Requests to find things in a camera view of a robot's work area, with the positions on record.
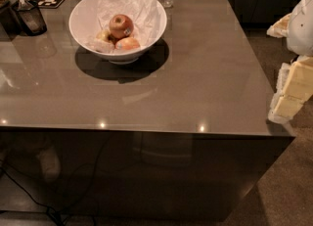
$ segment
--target gray countertop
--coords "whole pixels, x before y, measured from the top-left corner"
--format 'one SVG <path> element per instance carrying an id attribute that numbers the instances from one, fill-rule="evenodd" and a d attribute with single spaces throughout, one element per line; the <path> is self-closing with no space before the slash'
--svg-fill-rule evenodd
<path id="1" fill-rule="evenodd" d="M 273 91 L 227 0 L 174 0 L 162 39 L 124 67 L 73 40 L 78 2 L 42 9 L 46 33 L 0 43 L 2 126 L 292 134 L 266 120 Z"/>

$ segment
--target pen holder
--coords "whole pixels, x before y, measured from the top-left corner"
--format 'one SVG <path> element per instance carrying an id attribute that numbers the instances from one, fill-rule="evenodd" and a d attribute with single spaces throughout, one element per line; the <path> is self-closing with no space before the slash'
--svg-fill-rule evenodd
<path id="1" fill-rule="evenodd" d="M 22 31 L 29 36 L 39 35 L 47 31 L 47 25 L 38 8 L 38 4 L 34 1 L 29 1 L 33 8 L 29 10 L 19 10 L 19 1 L 12 5 Z"/>

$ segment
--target floor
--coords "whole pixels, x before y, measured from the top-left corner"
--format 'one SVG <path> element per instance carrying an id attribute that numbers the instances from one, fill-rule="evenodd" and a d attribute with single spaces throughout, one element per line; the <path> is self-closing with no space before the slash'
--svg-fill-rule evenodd
<path id="1" fill-rule="evenodd" d="M 275 88 L 278 69 L 294 54 L 286 41 L 266 36 L 265 29 L 245 30 L 247 39 Z M 223 222 L 164 221 L 129 218 L 63 218 L 68 226 L 307 226 L 313 221 L 313 101 L 296 115 L 291 125 L 296 139 L 259 180 L 246 198 Z M 56 225 L 41 213 L 0 212 L 1 226 Z"/>

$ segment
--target bowl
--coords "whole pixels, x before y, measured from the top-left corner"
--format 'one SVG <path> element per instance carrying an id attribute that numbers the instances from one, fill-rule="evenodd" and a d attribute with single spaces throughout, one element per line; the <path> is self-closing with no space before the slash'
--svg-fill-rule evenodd
<path id="1" fill-rule="evenodd" d="M 97 19 L 98 3 L 99 0 L 81 0 L 72 10 L 68 24 L 69 31 L 74 40 L 81 47 L 102 59 L 106 59 L 114 64 L 130 64 L 147 52 L 161 38 L 165 31 L 167 16 L 162 5 L 156 1 L 156 24 L 153 34 L 151 35 L 152 38 L 149 39 L 145 46 L 122 54 L 106 54 L 93 50 L 86 44 L 91 34 L 96 35 L 100 31 Z"/>

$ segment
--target table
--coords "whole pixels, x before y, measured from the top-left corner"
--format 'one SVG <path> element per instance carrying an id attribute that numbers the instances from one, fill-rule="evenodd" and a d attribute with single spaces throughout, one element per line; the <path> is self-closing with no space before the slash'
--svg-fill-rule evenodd
<path id="1" fill-rule="evenodd" d="M 47 133 L 62 164 L 52 189 L 34 160 L 8 157 L 37 176 L 21 182 L 80 214 L 225 219 L 294 138 L 266 119 L 273 91 L 228 1 L 174 0 L 162 38 L 128 66 L 73 40 L 79 1 L 42 9 L 46 33 L 0 44 L 2 133 Z M 0 209 L 42 211 L 1 196 Z"/>

